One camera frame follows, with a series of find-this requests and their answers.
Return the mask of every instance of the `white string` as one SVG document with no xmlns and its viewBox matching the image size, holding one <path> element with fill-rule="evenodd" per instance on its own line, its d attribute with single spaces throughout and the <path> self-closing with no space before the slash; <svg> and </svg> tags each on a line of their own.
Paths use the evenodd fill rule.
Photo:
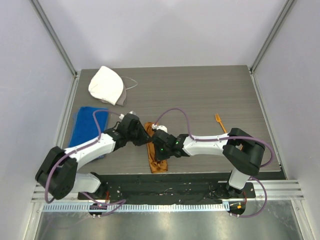
<svg viewBox="0 0 320 240">
<path fill-rule="evenodd" d="M 135 85 L 134 85 L 134 86 L 128 87 L 128 88 L 126 88 L 125 90 L 133 89 L 134 87 L 136 87 L 136 86 L 138 85 L 138 82 L 137 82 L 136 80 L 134 80 L 134 79 L 132 79 L 132 78 L 130 78 L 130 77 L 128 77 L 128 76 L 121 76 L 120 78 L 130 79 L 130 80 L 132 80 L 132 81 L 135 82 Z"/>
</svg>

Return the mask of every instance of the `gray tabletop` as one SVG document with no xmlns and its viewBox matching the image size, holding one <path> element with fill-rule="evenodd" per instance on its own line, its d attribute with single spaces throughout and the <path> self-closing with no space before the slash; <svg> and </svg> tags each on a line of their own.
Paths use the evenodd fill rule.
<svg viewBox="0 0 320 240">
<path fill-rule="evenodd" d="M 183 108 L 189 116 L 192 134 L 213 136 L 223 133 L 215 120 L 218 113 L 227 131 L 241 128 L 248 134 L 271 143 L 267 126 L 247 66 L 188 66 L 117 68 L 120 76 L 133 78 L 138 85 L 127 91 L 125 106 L 113 106 L 93 98 L 88 85 L 97 69 L 81 71 L 71 114 L 82 106 L 109 108 L 118 113 L 136 112 L 142 124 L 154 122 L 165 110 Z M 126 87 L 135 83 L 124 79 Z M 119 119 L 110 115 L 108 126 Z M 73 118 L 70 117 L 63 146 L 70 140 Z M 185 117 L 171 111 L 160 121 L 175 136 L 187 133 Z M 263 163 L 270 153 L 265 151 Z M 233 166 L 223 156 L 196 155 L 168 160 L 168 173 L 230 172 Z M 280 171 L 277 160 L 261 171 Z M 124 148 L 83 166 L 81 173 L 149 174 L 147 147 L 128 143 Z"/>
</svg>

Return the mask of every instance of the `gray floor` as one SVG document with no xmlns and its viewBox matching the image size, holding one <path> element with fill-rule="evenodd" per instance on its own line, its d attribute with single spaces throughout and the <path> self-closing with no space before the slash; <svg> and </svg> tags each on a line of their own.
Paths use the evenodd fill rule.
<svg viewBox="0 0 320 240">
<path fill-rule="evenodd" d="M 248 201 L 244 215 L 263 201 Z M 258 216 L 225 211 L 124 212 L 101 219 L 87 212 L 43 212 L 36 240 L 303 240 L 291 201 L 268 201 Z"/>
<path fill-rule="evenodd" d="M 107 107 L 118 113 L 133 110 L 141 122 L 154 122 L 165 110 L 181 107 L 189 115 L 191 130 L 194 135 L 212 136 L 222 134 L 220 125 L 215 120 L 219 113 L 225 128 L 241 128 L 257 138 L 271 143 L 267 126 L 253 87 L 247 66 L 196 66 L 196 67 L 151 67 L 118 68 L 120 76 L 130 77 L 138 86 L 127 91 L 125 106 L 113 106 L 93 98 L 88 92 L 88 85 L 97 69 L 81 71 L 71 115 L 82 106 Z M 134 85 L 125 79 L 127 87 Z M 113 126 L 118 118 L 111 115 L 108 126 Z M 173 135 L 187 133 L 186 120 L 177 111 L 165 115 L 160 124 L 168 128 Z M 73 126 L 70 117 L 64 147 L 68 145 Z M 270 158 L 265 151 L 264 160 Z M 233 166 L 221 156 L 197 155 L 168 160 L 169 173 L 219 172 L 231 171 Z M 280 171 L 275 160 L 262 171 Z M 98 174 L 149 174 L 147 147 L 135 147 L 128 143 L 105 158 L 90 162 L 80 172 Z"/>
</svg>

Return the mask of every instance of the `white strip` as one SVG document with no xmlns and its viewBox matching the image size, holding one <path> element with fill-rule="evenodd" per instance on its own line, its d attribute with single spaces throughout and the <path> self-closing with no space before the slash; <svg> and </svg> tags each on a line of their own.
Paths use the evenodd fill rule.
<svg viewBox="0 0 320 240">
<path fill-rule="evenodd" d="M 43 212 L 88 212 L 92 202 L 54 202 L 45 204 Z M 108 206 L 107 210 L 98 209 L 90 210 L 90 212 L 109 212 L 119 205 Z M 120 207 L 119 213 L 141 213 L 141 212 L 209 212 L 209 211 L 228 211 L 230 209 L 229 202 L 222 204 L 205 204 L 205 205 L 131 205 L 125 204 Z"/>
</svg>

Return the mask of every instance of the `white panel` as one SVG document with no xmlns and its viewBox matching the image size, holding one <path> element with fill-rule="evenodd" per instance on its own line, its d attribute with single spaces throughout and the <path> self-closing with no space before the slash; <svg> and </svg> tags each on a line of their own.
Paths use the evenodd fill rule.
<svg viewBox="0 0 320 240">
<path fill-rule="evenodd" d="M 251 65 L 286 0 L 40 0 L 77 70 Z"/>
<path fill-rule="evenodd" d="M 72 75 L 27 0 L 0 1 L 0 233 L 21 240 Z"/>
<path fill-rule="evenodd" d="M 285 170 L 299 180 L 320 239 L 319 13 L 320 1 L 296 1 L 256 76 Z"/>
</svg>

